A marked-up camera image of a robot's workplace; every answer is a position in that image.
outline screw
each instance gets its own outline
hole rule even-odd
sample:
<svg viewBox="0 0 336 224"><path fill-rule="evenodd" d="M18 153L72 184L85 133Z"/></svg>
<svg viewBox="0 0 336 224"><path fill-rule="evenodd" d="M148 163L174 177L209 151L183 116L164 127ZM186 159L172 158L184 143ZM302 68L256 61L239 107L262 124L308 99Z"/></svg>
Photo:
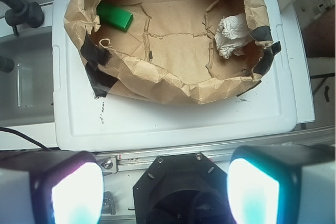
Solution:
<svg viewBox="0 0 336 224"><path fill-rule="evenodd" d="M196 154L196 159L200 161L202 159L202 155L200 153Z"/></svg>
<svg viewBox="0 0 336 224"><path fill-rule="evenodd" d="M113 167L113 162L110 159L105 160L102 164L102 167L104 167L105 169L111 169Z"/></svg>

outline black tape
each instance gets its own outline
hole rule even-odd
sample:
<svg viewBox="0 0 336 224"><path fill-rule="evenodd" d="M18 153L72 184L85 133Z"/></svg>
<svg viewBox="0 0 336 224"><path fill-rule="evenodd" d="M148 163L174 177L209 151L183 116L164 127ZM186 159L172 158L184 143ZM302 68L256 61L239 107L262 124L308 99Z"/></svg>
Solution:
<svg viewBox="0 0 336 224"><path fill-rule="evenodd" d="M324 88L324 98L325 98L325 101L326 101L326 102L330 102L329 95L328 95L328 91L329 91L329 86L327 85L327 86Z"/></svg>
<svg viewBox="0 0 336 224"><path fill-rule="evenodd" d="M264 76L270 69L274 56L281 51L280 42L274 43L270 48L264 50L264 56L258 64L253 68L254 73Z"/></svg>
<svg viewBox="0 0 336 224"><path fill-rule="evenodd" d="M87 33L84 44L80 48L80 54L90 63L94 70L97 69L98 64L105 66L112 57L106 49L97 47Z"/></svg>
<svg viewBox="0 0 336 224"><path fill-rule="evenodd" d="M247 91L250 91L251 89L254 89L256 86L258 86L259 84L261 84L261 81L258 81L257 84L255 84L252 88L249 88L248 90L246 90L245 92L236 95L237 97L241 96L242 94L245 94Z"/></svg>
<svg viewBox="0 0 336 224"><path fill-rule="evenodd" d="M273 40L271 28L269 26L260 26L250 32L251 37L256 41Z"/></svg>
<svg viewBox="0 0 336 224"><path fill-rule="evenodd" d="M85 65L85 71L97 97L106 97L109 90L118 81L118 78L110 76L99 69L94 69L89 63Z"/></svg>

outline crumpled white tissue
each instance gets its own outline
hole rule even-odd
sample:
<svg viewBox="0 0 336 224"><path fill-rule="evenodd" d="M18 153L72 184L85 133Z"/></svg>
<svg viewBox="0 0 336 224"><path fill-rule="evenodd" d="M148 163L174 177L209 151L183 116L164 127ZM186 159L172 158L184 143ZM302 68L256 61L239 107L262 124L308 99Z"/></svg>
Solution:
<svg viewBox="0 0 336 224"><path fill-rule="evenodd" d="M249 35L245 13L223 18L215 35L216 48L225 59L231 54L243 55L243 46L253 39Z"/></svg>

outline green block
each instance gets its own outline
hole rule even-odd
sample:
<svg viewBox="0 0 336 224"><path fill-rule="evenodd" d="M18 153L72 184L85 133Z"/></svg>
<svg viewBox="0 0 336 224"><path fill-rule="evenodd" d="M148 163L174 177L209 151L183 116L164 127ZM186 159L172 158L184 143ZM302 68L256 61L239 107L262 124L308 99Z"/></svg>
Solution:
<svg viewBox="0 0 336 224"><path fill-rule="evenodd" d="M106 2L99 3L97 15L102 23L122 31L127 31L133 21L133 14Z"/></svg>

